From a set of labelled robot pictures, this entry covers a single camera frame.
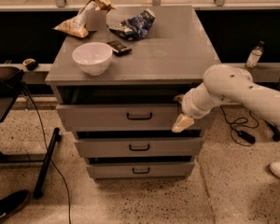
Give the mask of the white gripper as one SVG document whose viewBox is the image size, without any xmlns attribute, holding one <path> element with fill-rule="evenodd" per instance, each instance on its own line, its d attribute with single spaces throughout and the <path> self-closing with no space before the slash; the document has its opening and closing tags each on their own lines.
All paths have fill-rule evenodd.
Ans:
<svg viewBox="0 0 280 224">
<path fill-rule="evenodd" d="M 179 103 L 182 102 L 182 111 L 185 114 L 180 114 L 177 117 L 172 128 L 174 133 L 181 133 L 194 124 L 194 119 L 201 119 L 208 114 L 208 111 L 201 110 L 194 104 L 192 91 L 188 91 L 185 95 L 178 94 L 174 100 Z"/>
</svg>

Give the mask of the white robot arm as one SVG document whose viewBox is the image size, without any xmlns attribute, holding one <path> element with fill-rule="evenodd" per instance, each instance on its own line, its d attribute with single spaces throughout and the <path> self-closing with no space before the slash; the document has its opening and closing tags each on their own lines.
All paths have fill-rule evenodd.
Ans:
<svg viewBox="0 0 280 224">
<path fill-rule="evenodd" d="M 242 104 L 258 116 L 280 128 L 280 91 L 253 82 L 251 74 L 243 69 L 225 64 L 209 67 L 203 83 L 175 98 L 182 112 L 172 128 L 180 133 L 216 107 L 229 102 Z"/>
</svg>

